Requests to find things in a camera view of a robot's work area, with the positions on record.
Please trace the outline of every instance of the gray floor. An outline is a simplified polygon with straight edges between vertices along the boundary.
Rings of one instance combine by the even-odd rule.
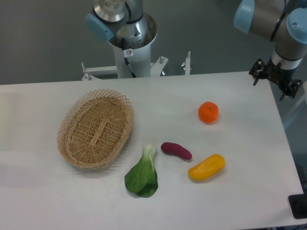
[[[160,55],[169,58],[168,75],[182,74],[180,65],[188,51],[193,74],[247,71],[258,58],[268,61],[273,44],[233,27],[240,2],[144,0],[144,11],[158,26],[152,61]],[[92,4],[92,0],[0,0],[0,84],[79,81],[81,62],[86,67],[115,65],[111,47],[85,25]],[[307,80],[307,58],[293,78]],[[280,102],[277,86],[272,85],[272,91],[282,117],[296,99]],[[298,168],[307,167],[306,130],[306,113],[286,130]]]

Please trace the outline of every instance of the white table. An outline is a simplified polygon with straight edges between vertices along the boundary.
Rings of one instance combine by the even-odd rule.
[[[230,230],[306,223],[288,196],[301,194],[269,82],[246,72],[145,79],[0,86],[0,229]],[[58,128],[72,105],[95,89],[125,94],[135,122],[110,167],[79,170],[57,149]],[[216,124],[198,119],[205,101],[219,106]],[[175,142],[192,162],[155,158],[159,188],[150,198],[127,192],[124,176],[142,145]],[[188,169],[208,156],[226,168],[204,183]]]

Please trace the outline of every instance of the green leafy vegetable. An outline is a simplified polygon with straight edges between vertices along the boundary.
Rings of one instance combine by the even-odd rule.
[[[143,145],[143,155],[139,162],[125,176],[128,191],[141,197],[150,197],[158,189],[154,156],[157,148],[153,144]]]

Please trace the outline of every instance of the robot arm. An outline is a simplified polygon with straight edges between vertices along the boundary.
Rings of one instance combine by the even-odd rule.
[[[97,37],[120,48],[140,48],[147,38],[143,0],[94,0],[86,23]]]
[[[246,33],[261,36],[276,44],[267,65],[258,59],[249,74],[278,85],[284,96],[295,97],[301,85],[292,75],[307,53],[307,9],[290,14],[280,11],[266,0],[243,0],[236,12],[234,26]]]

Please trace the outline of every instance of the woven basket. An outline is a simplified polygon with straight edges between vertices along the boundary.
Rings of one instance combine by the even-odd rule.
[[[64,118],[58,132],[63,157],[82,168],[107,165],[128,139],[133,108],[126,96],[97,90],[80,98]]]

